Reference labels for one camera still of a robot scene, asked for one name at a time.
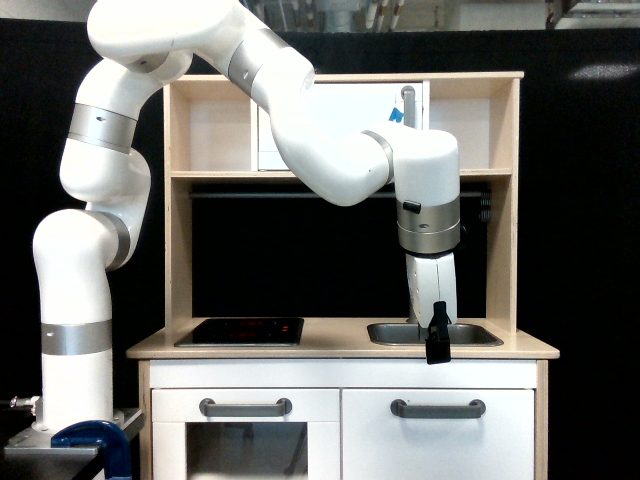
blue clamp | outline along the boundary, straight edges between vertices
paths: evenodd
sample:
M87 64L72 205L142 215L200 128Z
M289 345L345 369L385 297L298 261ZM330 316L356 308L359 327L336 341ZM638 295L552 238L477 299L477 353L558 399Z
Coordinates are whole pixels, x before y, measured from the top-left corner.
M52 447L79 445L97 445L102 448L106 480L132 480L129 440L115 423L105 420L80 422L51 437Z
M400 110L394 107L393 111L391 112L391 116L389 117L389 121L400 123L403 118L404 118L404 113L402 113Z

metal sink basin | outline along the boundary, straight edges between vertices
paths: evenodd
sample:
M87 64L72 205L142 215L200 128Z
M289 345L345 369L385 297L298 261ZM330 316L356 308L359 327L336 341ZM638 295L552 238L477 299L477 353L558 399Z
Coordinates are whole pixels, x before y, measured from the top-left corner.
M411 323L374 323L367 327L369 338L380 345L424 345L418 325ZM504 342L478 325L449 325L449 338L457 347L496 347Z

cabinet door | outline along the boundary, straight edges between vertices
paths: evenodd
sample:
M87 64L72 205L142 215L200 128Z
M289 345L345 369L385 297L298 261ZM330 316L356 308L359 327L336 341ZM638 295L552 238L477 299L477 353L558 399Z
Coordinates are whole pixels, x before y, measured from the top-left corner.
M401 418L395 400L408 416L486 410ZM342 406L344 480L533 479L532 390L344 390Z
M153 391L155 480L340 478L339 390Z

stovetop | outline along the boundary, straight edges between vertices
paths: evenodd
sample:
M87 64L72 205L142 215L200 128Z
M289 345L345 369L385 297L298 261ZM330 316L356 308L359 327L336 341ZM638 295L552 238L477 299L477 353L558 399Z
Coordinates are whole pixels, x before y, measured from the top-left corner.
M297 317L208 318L175 346L295 346L300 344L303 324Z

robotic arm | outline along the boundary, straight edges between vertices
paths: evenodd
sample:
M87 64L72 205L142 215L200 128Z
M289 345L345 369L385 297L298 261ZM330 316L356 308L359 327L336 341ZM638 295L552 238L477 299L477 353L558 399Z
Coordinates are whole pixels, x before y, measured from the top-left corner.
M328 138L301 106L313 66L236 0L99 0L88 30L105 60L78 91L60 170L65 190L87 206L50 215L34 236L43 428L112 418L105 270L133 254L149 192L148 167L131 140L142 105L182 76L193 54L269 113L285 163L327 201L353 205L395 181L411 317L429 363L450 360L446 325L457 317L451 250L460 235L453 136L387 122Z

